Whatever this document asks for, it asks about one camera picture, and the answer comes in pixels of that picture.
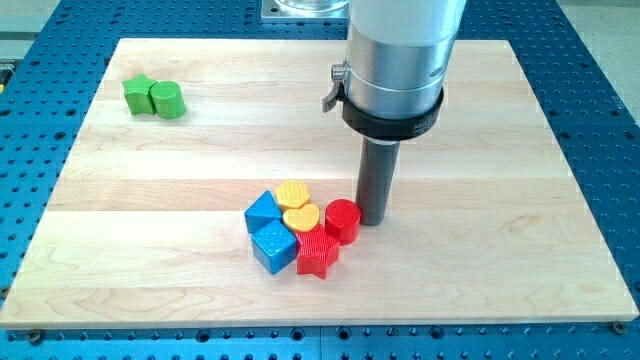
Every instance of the green cylinder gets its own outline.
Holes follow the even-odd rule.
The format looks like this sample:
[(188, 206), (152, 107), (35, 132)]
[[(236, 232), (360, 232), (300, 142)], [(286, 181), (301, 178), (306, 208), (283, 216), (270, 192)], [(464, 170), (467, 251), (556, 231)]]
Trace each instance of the green cylinder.
[(151, 98), (158, 116), (164, 119), (177, 119), (187, 111), (180, 85), (173, 81), (161, 81), (151, 88)]

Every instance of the wooden surface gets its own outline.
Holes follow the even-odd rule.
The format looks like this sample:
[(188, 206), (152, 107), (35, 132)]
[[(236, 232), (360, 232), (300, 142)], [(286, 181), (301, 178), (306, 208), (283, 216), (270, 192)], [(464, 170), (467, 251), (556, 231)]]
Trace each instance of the wooden surface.
[[(388, 216), (328, 280), (254, 259), (242, 210), (285, 179), (353, 198), (360, 136), (321, 113), (340, 41), (125, 39), (1, 324), (201, 327), (630, 320), (638, 312), (508, 43), (457, 42), (437, 125), (402, 144)], [(183, 88), (128, 114), (121, 81)]]

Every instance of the blue optical breadboard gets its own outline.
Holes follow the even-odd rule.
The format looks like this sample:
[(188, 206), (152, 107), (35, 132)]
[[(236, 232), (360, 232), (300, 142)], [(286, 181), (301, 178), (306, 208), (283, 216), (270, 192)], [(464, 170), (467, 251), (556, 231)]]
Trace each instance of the blue optical breadboard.
[[(0, 95), (1, 294), (15, 277), (121, 37), (344, 39), (346, 33), (344, 20), (261, 23), (258, 0), (62, 0)], [(562, 10), (554, 1), (468, 0), (458, 38), (511, 42), (638, 302), (640, 130)], [(640, 322), (0, 329), (0, 360), (320, 358), (638, 359)]]

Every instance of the metal base plate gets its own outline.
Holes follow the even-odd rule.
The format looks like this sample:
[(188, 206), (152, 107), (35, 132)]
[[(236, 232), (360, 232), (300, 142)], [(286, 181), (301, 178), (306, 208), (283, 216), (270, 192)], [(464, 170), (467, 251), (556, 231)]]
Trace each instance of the metal base plate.
[(330, 11), (312, 11), (296, 9), (276, 0), (262, 0), (261, 17), (263, 23), (285, 23), (299, 20), (314, 23), (322, 22), (324, 19), (348, 19), (349, 6), (347, 4)]

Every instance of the red cylinder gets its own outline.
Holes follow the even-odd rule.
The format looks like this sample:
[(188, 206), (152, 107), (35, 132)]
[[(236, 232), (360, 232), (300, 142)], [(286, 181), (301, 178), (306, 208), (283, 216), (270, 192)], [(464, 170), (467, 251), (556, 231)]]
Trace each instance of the red cylinder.
[(360, 230), (360, 208), (347, 199), (334, 200), (327, 205), (324, 215), (324, 227), (327, 234), (348, 245), (356, 240)]

